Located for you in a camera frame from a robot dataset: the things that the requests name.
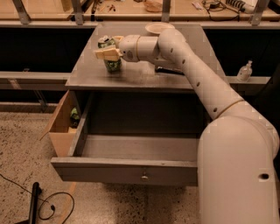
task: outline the can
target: can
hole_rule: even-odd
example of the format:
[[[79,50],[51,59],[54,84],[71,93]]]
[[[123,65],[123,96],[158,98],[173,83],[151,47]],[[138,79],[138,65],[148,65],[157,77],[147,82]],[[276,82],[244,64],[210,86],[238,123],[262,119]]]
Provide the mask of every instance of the can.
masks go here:
[[[106,46],[112,46],[115,44],[116,44],[116,42],[114,41],[114,39],[107,35],[98,39],[98,48],[104,48]],[[104,64],[105,64],[105,67],[107,68],[108,72],[110,72],[110,73],[119,71],[122,67],[122,61],[120,59],[118,61],[105,59]]]

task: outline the concrete floor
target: concrete floor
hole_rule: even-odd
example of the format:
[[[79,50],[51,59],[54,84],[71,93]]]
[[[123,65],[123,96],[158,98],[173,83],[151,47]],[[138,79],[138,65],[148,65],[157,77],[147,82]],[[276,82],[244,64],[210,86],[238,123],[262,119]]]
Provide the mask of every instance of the concrete floor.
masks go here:
[[[74,210],[66,223],[200,223],[197,187],[63,182],[50,164],[55,152],[49,136],[39,141],[52,109],[39,113],[39,107],[4,105],[0,111],[0,173],[29,191],[39,182],[42,199],[52,193],[71,193]],[[31,195],[1,177],[0,189],[0,223],[26,220]],[[51,220],[38,219],[38,224],[60,224],[72,208],[66,195],[53,197],[50,203],[56,207],[55,215]],[[41,215],[51,213],[45,204]]]

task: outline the drawer knob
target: drawer knob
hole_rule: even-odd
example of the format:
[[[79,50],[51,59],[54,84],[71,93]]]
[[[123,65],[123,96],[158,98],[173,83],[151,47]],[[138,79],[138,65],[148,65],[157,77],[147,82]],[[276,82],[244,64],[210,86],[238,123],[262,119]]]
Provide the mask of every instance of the drawer knob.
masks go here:
[[[143,182],[147,182],[147,181],[149,181],[149,177],[146,174],[143,174],[143,176],[141,177],[141,180]]]

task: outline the spray bottle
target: spray bottle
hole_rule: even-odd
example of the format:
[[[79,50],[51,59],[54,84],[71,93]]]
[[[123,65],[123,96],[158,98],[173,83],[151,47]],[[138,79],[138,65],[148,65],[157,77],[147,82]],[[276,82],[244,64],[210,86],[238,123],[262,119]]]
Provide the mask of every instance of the spray bottle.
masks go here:
[[[242,66],[237,74],[238,81],[248,81],[252,74],[252,60],[249,60],[246,66]]]

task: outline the white robotic arm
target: white robotic arm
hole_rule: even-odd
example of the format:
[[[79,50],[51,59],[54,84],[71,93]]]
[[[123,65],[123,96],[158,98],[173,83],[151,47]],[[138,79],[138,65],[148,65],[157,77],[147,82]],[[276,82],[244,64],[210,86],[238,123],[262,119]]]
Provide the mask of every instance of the white robotic arm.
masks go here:
[[[213,121],[199,140],[202,224],[279,224],[273,125],[204,63],[176,29],[159,37],[129,35],[122,58],[180,69]]]

